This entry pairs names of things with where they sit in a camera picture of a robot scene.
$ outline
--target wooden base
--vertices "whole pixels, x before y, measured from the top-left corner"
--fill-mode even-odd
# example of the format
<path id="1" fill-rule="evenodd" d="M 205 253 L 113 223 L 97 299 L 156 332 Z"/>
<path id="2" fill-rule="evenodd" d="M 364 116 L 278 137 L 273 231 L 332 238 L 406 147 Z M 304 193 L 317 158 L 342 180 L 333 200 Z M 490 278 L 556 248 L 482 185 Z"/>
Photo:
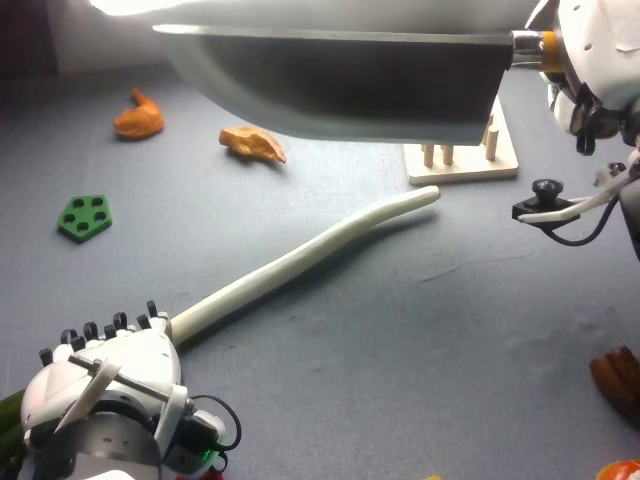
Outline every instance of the wooden base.
<path id="1" fill-rule="evenodd" d="M 436 145 L 433 166 L 425 167 L 424 152 L 419 144 L 405 144 L 404 165 L 409 183 L 413 185 L 444 182 L 466 182 L 500 177 L 513 177 L 518 172 L 518 159 L 513 150 L 509 128 L 504 119 L 500 100 L 493 104 L 493 123 L 499 128 L 498 144 L 494 160 L 485 158 L 485 146 L 455 147 L 453 164 L 443 163 L 443 149 Z"/>

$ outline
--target black knob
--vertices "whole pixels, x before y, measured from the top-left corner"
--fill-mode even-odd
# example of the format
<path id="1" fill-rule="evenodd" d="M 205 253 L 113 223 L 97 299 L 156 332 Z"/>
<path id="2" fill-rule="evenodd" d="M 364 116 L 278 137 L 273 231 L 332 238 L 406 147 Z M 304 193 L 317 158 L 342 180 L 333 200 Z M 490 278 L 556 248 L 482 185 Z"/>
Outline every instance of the black knob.
<path id="1" fill-rule="evenodd" d="M 113 316 L 113 326 L 116 330 L 126 330 L 127 328 L 127 314 L 124 312 L 118 312 Z"/>
<path id="2" fill-rule="evenodd" d="M 85 341 L 84 337 L 75 337 L 73 340 L 71 340 L 71 348 L 73 348 L 74 352 L 82 350 L 86 346 L 87 342 Z"/>
<path id="3" fill-rule="evenodd" d="M 87 322 L 82 327 L 82 333 L 86 337 L 87 341 L 89 340 L 97 340 L 100 334 L 98 333 L 98 326 L 95 322 Z"/>
<path id="4" fill-rule="evenodd" d="M 559 180 L 543 178 L 533 182 L 531 189 L 538 197 L 540 205 L 553 205 L 558 195 L 562 193 L 564 184 Z"/>
<path id="5" fill-rule="evenodd" d="M 156 308 L 156 302 L 149 300 L 147 302 L 147 310 L 149 310 L 149 316 L 151 318 L 158 316 L 158 309 Z"/>
<path id="6" fill-rule="evenodd" d="M 146 315 L 140 315 L 138 317 L 138 325 L 142 330 L 146 330 L 147 328 L 151 328 L 151 322 L 149 321 L 149 317 Z"/>
<path id="7" fill-rule="evenodd" d="M 60 343 L 69 344 L 71 343 L 71 340 L 73 340 L 73 338 L 77 336 L 78 332 L 76 332 L 73 328 L 67 328 L 60 334 Z"/>
<path id="8" fill-rule="evenodd" d="M 113 325 L 105 325 L 104 336 L 106 337 L 107 340 L 116 338 L 116 327 L 114 327 Z"/>
<path id="9" fill-rule="evenodd" d="M 46 367 L 50 363 L 53 363 L 53 352 L 50 348 L 43 348 L 42 350 L 40 350 L 39 355 L 43 367 Z"/>

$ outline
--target green toy piece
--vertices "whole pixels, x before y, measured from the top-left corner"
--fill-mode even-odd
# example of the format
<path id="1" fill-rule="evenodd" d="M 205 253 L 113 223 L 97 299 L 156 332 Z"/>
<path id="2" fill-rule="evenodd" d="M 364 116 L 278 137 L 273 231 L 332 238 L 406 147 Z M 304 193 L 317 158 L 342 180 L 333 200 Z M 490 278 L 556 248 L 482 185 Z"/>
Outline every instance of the green toy piece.
<path id="1" fill-rule="evenodd" d="M 111 226 L 111 212 L 104 195 L 73 197 L 58 219 L 58 231 L 83 243 Z"/>

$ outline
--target orange and white object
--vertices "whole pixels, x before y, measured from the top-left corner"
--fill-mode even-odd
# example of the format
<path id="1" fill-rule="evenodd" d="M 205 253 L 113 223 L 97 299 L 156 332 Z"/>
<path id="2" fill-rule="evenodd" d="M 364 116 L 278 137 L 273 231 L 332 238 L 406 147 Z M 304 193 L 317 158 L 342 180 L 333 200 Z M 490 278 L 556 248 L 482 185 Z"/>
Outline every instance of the orange and white object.
<path id="1" fill-rule="evenodd" d="M 640 480 L 640 460 L 626 460 L 607 465 L 596 480 Z"/>

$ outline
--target gray table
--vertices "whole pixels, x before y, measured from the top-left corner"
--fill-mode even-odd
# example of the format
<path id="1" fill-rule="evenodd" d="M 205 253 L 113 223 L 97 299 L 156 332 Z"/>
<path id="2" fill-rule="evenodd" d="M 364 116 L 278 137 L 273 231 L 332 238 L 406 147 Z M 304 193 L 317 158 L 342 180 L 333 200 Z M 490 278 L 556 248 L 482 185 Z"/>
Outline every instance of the gray table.
<path id="1" fill-rule="evenodd" d="M 166 131 L 122 143 L 111 122 L 134 85 Z M 510 219 L 533 179 L 590 194 L 595 168 L 629 148 L 579 157 L 536 75 L 509 73 L 500 95 L 518 179 L 443 187 L 184 352 L 190 391 L 243 421 L 228 479 L 584 480 L 638 455 L 587 370 L 618 344 L 640 348 L 621 214 L 579 249 Z M 412 188 L 398 145 L 279 136 L 284 168 L 239 162 L 217 137 L 240 120 L 167 67 L 5 84 L 0 105 L 0 396 L 27 385 L 64 328 L 135 317 L 148 299 L 177 314 Z M 114 224 L 77 246 L 55 222 L 94 193 Z"/>

